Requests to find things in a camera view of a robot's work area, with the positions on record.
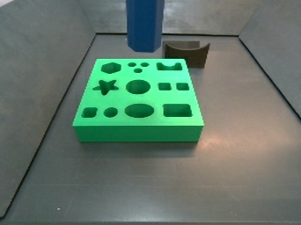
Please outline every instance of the brown arch-shaped block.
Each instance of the brown arch-shaped block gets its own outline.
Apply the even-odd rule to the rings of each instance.
[[[200,47],[199,41],[163,41],[163,58],[184,59],[188,68],[204,68],[208,47]]]

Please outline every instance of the hexagonal hole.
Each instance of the hexagonal hole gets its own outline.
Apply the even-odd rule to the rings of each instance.
[[[119,63],[109,62],[109,63],[101,65],[101,72],[104,72],[107,74],[116,73],[120,70],[121,70],[121,65]]]

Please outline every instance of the blue cylinder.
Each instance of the blue cylinder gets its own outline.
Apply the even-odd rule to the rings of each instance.
[[[164,0],[127,0],[127,39],[135,52],[160,47]]]

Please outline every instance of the gray wall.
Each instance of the gray wall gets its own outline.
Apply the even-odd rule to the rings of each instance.
[[[164,33],[239,35],[264,0],[165,0]],[[78,0],[97,33],[125,33],[124,0]]]
[[[2,217],[94,32],[76,0],[14,0],[0,21]]]
[[[268,0],[239,38],[301,117],[299,11],[299,0]]]

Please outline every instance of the circular hole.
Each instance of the circular hole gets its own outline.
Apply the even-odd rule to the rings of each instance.
[[[144,118],[153,114],[153,108],[145,104],[132,104],[125,107],[124,112],[133,118]]]
[[[149,64],[148,64],[147,62],[143,62],[143,63],[140,64],[140,66],[141,66],[141,67],[148,67]]]
[[[128,93],[139,95],[145,93],[149,90],[151,85],[148,82],[143,80],[133,80],[127,83],[125,88]]]
[[[136,63],[135,63],[135,62],[129,62],[127,65],[128,65],[129,67],[135,67],[135,66],[136,66]]]
[[[136,68],[136,69],[133,70],[133,72],[135,72],[135,73],[140,73],[140,72],[141,72],[141,69],[140,69],[140,68]]]
[[[111,108],[107,108],[103,112],[104,116],[105,117],[113,117],[116,114],[117,114],[117,109],[111,107]]]

